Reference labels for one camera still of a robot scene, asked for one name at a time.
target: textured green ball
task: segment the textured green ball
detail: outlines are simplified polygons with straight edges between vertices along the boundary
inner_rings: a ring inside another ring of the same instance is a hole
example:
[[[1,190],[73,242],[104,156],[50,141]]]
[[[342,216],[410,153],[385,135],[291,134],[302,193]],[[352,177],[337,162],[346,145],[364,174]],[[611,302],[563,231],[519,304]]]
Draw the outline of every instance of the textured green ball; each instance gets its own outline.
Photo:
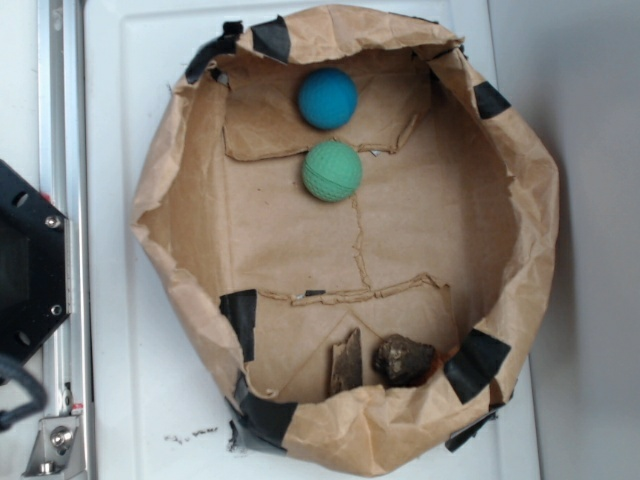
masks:
[[[304,160],[302,181],[307,190],[320,200],[344,200],[356,191],[362,181],[360,157],[344,143],[319,143]]]

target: brown paper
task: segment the brown paper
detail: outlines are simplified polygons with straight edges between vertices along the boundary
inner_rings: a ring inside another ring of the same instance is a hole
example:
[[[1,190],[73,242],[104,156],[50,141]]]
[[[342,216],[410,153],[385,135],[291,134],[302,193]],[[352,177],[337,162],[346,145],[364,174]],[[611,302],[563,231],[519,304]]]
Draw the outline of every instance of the brown paper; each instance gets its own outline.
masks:
[[[548,301],[557,169],[512,108],[480,117],[484,79],[443,27],[344,6],[285,22],[288,65],[255,52],[249,30],[210,64],[229,86],[207,73],[178,83],[133,230],[232,403],[240,372],[257,397],[299,402],[289,455],[379,475],[510,399]],[[295,95],[327,64],[354,75],[363,110],[318,132]],[[304,152],[329,138],[357,147],[364,171],[337,204],[309,195],[300,173]],[[251,361],[219,310],[221,296],[248,289],[258,292]],[[355,328],[365,386],[327,398],[332,346]],[[393,333],[453,354],[472,328],[511,351],[464,404],[442,368],[421,387],[385,390],[367,361]]]

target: metal bracket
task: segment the metal bracket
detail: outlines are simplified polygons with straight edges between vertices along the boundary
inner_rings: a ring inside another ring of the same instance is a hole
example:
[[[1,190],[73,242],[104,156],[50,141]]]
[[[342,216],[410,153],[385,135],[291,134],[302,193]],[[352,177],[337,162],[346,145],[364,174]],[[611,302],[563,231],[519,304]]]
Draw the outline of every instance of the metal bracket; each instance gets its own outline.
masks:
[[[78,475],[86,478],[83,444],[79,417],[43,418],[27,469],[20,478],[70,480]]]

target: brown rock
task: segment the brown rock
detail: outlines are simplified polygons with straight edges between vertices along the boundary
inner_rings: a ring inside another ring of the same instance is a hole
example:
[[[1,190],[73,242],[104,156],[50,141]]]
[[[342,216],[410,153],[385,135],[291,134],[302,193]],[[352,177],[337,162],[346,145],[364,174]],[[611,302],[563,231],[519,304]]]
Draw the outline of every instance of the brown rock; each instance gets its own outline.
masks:
[[[374,354],[373,367],[392,387],[424,383],[436,355],[432,345],[414,342],[402,335],[391,335]]]

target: white wall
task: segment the white wall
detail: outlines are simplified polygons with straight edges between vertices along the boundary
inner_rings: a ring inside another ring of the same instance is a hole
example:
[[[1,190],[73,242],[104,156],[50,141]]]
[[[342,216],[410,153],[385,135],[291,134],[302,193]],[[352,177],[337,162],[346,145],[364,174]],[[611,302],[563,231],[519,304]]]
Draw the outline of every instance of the white wall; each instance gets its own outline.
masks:
[[[489,4],[500,90],[563,177],[557,273],[532,354],[543,475],[638,478],[640,2]]]

